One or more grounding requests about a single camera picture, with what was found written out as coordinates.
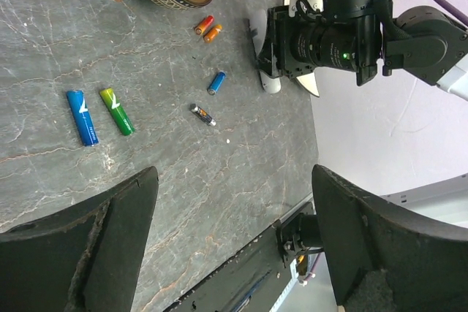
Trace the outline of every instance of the camera lens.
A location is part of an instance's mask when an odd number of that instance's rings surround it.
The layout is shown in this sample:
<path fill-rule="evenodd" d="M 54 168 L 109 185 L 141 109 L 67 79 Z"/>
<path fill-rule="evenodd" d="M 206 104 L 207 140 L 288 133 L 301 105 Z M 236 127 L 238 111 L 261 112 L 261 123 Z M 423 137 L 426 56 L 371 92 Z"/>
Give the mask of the camera lens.
<path fill-rule="evenodd" d="M 291 53 L 300 62 L 356 72 L 353 25 L 307 24 L 292 36 Z"/>

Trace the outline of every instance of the red battery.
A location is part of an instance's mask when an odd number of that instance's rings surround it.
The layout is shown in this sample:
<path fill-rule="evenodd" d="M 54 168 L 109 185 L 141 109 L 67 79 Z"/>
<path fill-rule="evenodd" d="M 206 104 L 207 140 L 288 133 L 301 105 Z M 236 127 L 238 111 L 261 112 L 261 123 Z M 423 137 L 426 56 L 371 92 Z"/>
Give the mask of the red battery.
<path fill-rule="evenodd" d="M 198 23 L 198 26 L 195 27 L 195 33 L 201 36 L 205 31 L 213 24 L 214 17 L 209 15 L 205 20 Z"/>

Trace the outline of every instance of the green battery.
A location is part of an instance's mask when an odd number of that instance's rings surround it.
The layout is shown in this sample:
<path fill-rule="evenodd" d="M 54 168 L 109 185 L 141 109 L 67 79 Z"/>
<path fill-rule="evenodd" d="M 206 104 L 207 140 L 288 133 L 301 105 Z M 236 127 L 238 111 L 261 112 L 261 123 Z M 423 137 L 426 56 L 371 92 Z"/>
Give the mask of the green battery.
<path fill-rule="evenodd" d="M 133 133 L 135 128 L 133 127 L 132 122 L 130 122 L 124 108 L 120 104 L 120 101 L 117 100 L 114 90 L 112 88 L 107 88 L 100 91 L 99 94 L 101 95 L 102 100 L 104 100 L 105 106 L 109 109 L 112 118 L 117 123 L 120 132 L 122 132 L 123 135 L 130 135 Z"/>

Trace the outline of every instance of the marble countertop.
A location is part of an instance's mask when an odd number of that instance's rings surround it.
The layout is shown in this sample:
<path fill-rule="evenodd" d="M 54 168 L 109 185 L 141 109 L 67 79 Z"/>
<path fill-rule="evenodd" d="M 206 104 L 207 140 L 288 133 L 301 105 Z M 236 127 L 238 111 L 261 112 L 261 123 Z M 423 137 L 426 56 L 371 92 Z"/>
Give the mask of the marble countertop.
<path fill-rule="evenodd" d="M 133 311 L 162 311 L 312 190 L 309 95 L 274 96 L 255 72 L 246 18 L 281 0 L 0 0 L 0 230 L 98 194 L 143 168 L 159 198 Z M 212 14 L 206 45 L 192 28 Z M 227 73 L 216 96 L 206 87 Z M 112 87 L 136 132 L 121 135 L 98 91 Z M 65 92 L 85 92 L 99 144 L 83 147 Z M 188 110 L 197 102 L 208 127 Z"/>

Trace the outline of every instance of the battery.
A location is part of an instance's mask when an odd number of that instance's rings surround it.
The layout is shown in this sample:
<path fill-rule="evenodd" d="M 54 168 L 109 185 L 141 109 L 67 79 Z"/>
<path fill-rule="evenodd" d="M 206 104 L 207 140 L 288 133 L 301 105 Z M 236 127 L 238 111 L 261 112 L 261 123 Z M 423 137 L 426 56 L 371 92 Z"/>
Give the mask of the battery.
<path fill-rule="evenodd" d="M 133 127 L 132 122 L 130 122 L 130 119 L 125 113 L 120 101 L 117 100 L 114 90 L 112 88 L 107 88 L 100 91 L 99 95 L 102 97 L 105 106 L 107 106 L 107 109 L 116 122 L 117 127 L 120 129 L 120 132 L 122 132 L 123 135 L 130 135 L 133 133 L 135 128 Z"/>
<path fill-rule="evenodd" d="M 216 75 L 216 77 L 213 79 L 213 82 L 211 82 L 210 86 L 208 87 L 208 94 L 210 95 L 216 94 L 219 90 L 219 87 L 224 82 L 225 78 L 226 78 L 226 74 L 223 71 L 219 72 Z"/>
<path fill-rule="evenodd" d="M 81 142 L 85 146 L 96 145 L 99 140 L 94 130 L 88 106 L 86 106 L 85 94 L 82 91 L 68 91 L 67 99 L 70 109 L 72 109 L 73 118 L 75 119 Z"/>
<path fill-rule="evenodd" d="M 209 126 L 215 126 L 216 121 L 200 106 L 197 104 L 190 105 L 190 111 L 192 111 L 195 115 L 198 116 L 200 120 L 208 124 Z"/>
<path fill-rule="evenodd" d="M 222 31 L 221 25 L 216 25 L 203 37 L 205 43 L 211 43 L 218 36 L 219 32 Z"/>
<path fill-rule="evenodd" d="M 198 23 L 197 27 L 195 27 L 195 33 L 201 36 L 213 24 L 213 22 L 214 17 L 209 15 L 202 22 Z"/>

